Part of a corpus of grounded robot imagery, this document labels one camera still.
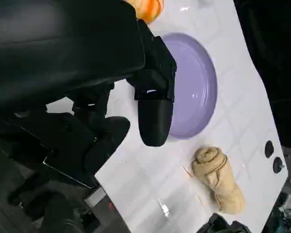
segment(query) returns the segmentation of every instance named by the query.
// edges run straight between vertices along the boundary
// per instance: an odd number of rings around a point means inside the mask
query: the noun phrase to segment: white table
[[[249,56],[232,0],[166,0],[162,14],[150,25],[155,35],[183,32],[209,52],[217,72],[219,96],[209,125],[189,140],[169,138],[150,148],[138,130],[133,88],[115,84],[108,115],[124,116],[130,131],[115,154],[96,174],[132,233],[195,233],[217,212],[210,191],[190,178],[190,162],[202,145],[220,147],[228,156],[246,202],[246,210],[223,215],[238,220],[253,233],[261,232],[287,178],[284,168],[274,174],[274,158],[284,161],[262,80]],[[55,112],[71,103],[50,106]],[[274,155],[264,145],[271,140]]]

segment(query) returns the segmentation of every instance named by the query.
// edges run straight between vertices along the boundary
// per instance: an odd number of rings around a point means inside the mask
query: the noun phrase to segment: gray floor
[[[23,213],[21,207],[13,207],[7,203],[8,194],[19,187],[25,181],[25,177],[30,174],[31,171],[17,166],[17,169],[10,174],[10,178],[6,181],[3,195],[0,197],[0,230],[3,230],[2,232],[38,233],[39,221],[32,223]],[[89,208],[83,201],[88,195],[88,190],[85,188],[59,182],[50,182],[46,188],[64,193],[80,212]],[[95,207],[91,208],[101,224],[94,233],[129,233],[130,231],[117,210],[110,209],[110,202],[111,200],[106,196]]]
[[[21,207],[7,203],[8,195],[21,186],[32,171],[8,159],[0,144],[0,233],[38,233],[41,221],[31,222]],[[106,196],[96,206],[90,207],[84,199],[90,194],[87,188],[49,182],[41,189],[56,190],[63,193],[79,213],[91,210],[101,226],[95,233],[129,233],[124,221],[116,209],[110,208],[110,199]]]

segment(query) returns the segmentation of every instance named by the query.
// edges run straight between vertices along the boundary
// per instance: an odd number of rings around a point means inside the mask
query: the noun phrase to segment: orange object
[[[152,22],[163,10],[164,0],[126,0],[136,10],[137,18]]]

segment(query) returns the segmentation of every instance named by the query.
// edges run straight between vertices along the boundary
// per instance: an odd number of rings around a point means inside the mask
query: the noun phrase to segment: purple plate
[[[213,115],[218,95],[215,69],[207,51],[194,38],[171,33],[162,39],[178,66],[169,135],[189,138],[201,132]]]

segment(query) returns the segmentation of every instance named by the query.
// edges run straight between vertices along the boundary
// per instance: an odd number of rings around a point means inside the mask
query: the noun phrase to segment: black knob
[[[264,152],[265,152],[266,158],[271,157],[272,154],[274,153],[274,146],[273,146],[273,143],[271,141],[268,141],[266,143]]]
[[[274,173],[279,173],[281,169],[283,169],[285,166],[282,163],[282,160],[279,157],[276,157],[273,163],[273,171]]]

